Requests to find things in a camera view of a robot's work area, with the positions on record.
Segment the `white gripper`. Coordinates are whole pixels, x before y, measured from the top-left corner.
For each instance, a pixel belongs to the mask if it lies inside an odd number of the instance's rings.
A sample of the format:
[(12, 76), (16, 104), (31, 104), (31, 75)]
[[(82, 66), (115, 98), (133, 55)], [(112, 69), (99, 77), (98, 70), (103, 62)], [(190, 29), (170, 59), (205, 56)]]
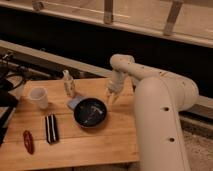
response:
[(106, 102), (113, 104), (119, 97), (119, 93), (123, 90), (126, 74), (117, 70), (113, 70), (107, 83)]

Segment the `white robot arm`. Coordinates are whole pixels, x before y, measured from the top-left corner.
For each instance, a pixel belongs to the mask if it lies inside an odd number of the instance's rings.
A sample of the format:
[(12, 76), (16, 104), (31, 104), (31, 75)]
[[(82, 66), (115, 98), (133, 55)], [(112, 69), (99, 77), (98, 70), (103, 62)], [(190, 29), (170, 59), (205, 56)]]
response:
[(115, 102), (125, 78), (138, 81), (134, 93), (134, 115), (141, 171), (191, 171), (179, 113), (191, 108), (199, 91), (184, 76), (137, 64), (130, 55), (110, 58), (112, 75), (106, 98)]

